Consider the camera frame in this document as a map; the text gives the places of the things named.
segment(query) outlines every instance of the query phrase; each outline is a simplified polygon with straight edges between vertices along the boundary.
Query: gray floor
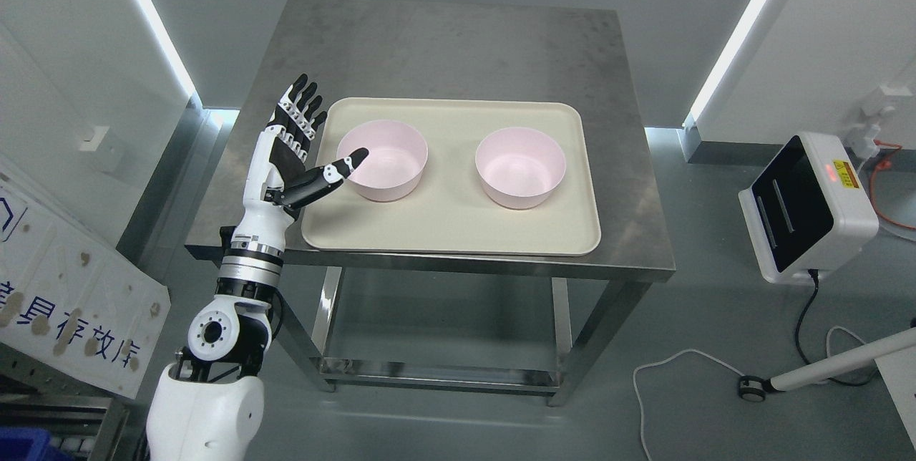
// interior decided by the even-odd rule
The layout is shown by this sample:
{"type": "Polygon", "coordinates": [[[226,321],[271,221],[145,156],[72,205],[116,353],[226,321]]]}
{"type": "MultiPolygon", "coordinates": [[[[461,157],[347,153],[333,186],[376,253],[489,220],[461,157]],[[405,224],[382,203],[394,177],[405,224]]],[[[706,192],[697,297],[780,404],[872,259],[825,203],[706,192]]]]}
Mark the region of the gray floor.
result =
{"type": "MultiPolygon", "coordinates": [[[[746,235],[737,190],[759,168],[687,165],[673,130],[648,130],[652,160],[678,264],[635,309],[578,392],[562,408],[541,397],[339,386],[312,389],[279,347],[262,377],[265,421],[249,460],[643,459],[631,374],[639,364],[693,347],[737,369],[772,376],[799,366],[791,333],[808,288],[766,284],[746,235]]],[[[913,174],[883,174],[881,201],[916,222],[913,174]]],[[[183,230],[186,219],[171,227],[183,230]]],[[[183,237],[164,233],[162,237],[183,237]]],[[[156,271],[172,311],[154,366],[183,341],[187,322],[213,293],[216,268],[180,240],[158,250],[156,271]]],[[[822,281],[802,344],[822,356],[824,333],[843,324],[875,340],[916,317],[914,243],[880,233],[858,258],[822,281]]],[[[552,361],[550,292],[536,278],[357,271],[341,292],[331,351],[340,356],[543,367],[552,361]]],[[[311,325],[323,271],[287,266],[282,289],[311,325]]],[[[602,284],[571,281],[581,327],[602,284]]],[[[851,346],[838,339],[837,344],[851,346]]],[[[157,370],[137,400],[137,434],[157,370]]],[[[640,373],[651,454],[663,459],[916,459],[880,379],[864,388],[809,387],[742,402],[736,376],[696,356],[640,373]]],[[[127,457],[125,445],[120,454],[127,457]]]]}

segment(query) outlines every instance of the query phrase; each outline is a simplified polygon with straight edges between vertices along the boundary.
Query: blue container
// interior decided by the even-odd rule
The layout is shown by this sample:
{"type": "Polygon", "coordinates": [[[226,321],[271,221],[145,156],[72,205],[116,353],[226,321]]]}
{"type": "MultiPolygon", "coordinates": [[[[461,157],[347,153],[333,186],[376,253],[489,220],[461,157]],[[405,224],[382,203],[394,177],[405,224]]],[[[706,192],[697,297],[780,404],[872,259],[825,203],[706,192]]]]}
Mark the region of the blue container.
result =
{"type": "Polygon", "coordinates": [[[73,461],[51,441],[52,435],[44,429],[0,427],[0,461],[73,461]]]}

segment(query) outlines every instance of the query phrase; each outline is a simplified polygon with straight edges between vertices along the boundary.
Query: beige tray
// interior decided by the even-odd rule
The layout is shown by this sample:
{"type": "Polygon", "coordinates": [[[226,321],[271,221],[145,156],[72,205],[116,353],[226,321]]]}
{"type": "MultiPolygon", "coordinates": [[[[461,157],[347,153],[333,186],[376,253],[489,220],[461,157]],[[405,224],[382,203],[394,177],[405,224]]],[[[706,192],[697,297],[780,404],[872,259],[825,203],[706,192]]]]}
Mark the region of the beige tray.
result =
{"type": "Polygon", "coordinates": [[[336,157],[354,126],[376,119],[412,125],[429,161],[413,193],[374,203],[344,184],[304,210],[302,236],[328,250],[581,256],[601,240],[579,112],[562,103],[346,98],[331,105],[317,164],[336,157]],[[566,154],[566,176],[544,203],[508,210],[484,194],[474,152],[487,134],[530,126],[566,154]]]}

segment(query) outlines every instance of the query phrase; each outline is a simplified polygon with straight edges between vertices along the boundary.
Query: orange cable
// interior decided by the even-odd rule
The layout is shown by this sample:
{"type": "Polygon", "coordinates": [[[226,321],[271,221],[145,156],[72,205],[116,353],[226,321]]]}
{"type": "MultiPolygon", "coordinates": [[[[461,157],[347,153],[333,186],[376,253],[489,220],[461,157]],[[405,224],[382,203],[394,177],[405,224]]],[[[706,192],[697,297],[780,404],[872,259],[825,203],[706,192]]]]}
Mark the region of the orange cable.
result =
{"type": "Polygon", "coordinates": [[[883,141],[876,140],[874,143],[876,145],[882,145],[883,147],[892,147],[894,148],[894,151],[892,151],[889,155],[887,155],[887,157],[884,157],[883,160],[881,160],[879,163],[874,165],[874,170],[871,172],[871,176],[868,178],[868,200],[871,201],[871,207],[873,207],[874,213],[876,213],[877,216],[879,216],[882,220],[885,220],[886,222],[890,224],[894,224],[896,226],[905,228],[907,230],[916,230],[916,226],[912,226],[912,225],[905,224],[905,223],[900,223],[900,222],[897,222],[896,220],[890,219],[890,217],[887,217],[886,214],[881,212],[881,210],[877,209],[877,204],[874,203],[874,177],[879,173],[879,171],[890,170],[890,165],[891,165],[890,158],[893,157],[893,155],[900,153],[900,150],[903,149],[902,145],[894,145],[894,144],[891,144],[891,142],[883,142],[883,141]]]}

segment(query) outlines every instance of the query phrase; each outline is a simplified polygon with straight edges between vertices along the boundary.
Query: robotic arm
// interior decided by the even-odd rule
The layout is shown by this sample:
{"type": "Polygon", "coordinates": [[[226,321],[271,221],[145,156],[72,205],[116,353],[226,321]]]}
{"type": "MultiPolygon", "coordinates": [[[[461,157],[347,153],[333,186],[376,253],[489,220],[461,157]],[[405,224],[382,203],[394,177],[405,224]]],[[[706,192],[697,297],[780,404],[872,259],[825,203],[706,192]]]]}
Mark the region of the robotic arm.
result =
{"type": "Polygon", "coordinates": [[[228,247],[216,294],[194,317],[187,346],[163,370],[150,406],[154,461],[241,460],[261,425],[264,384],[257,376],[273,340],[271,302],[279,297],[286,229],[302,207],[343,185],[369,155],[359,148],[305,170],[315,129],[327,119],[327,112],[315,115],[317,89],[301,75],[258,136],[242,199],[245,215],[223,240],[228,247]],[[210,377],[215,363],[233,367],[210,377]],[[216,383],[235,371],[234,382],[216,383]]]}

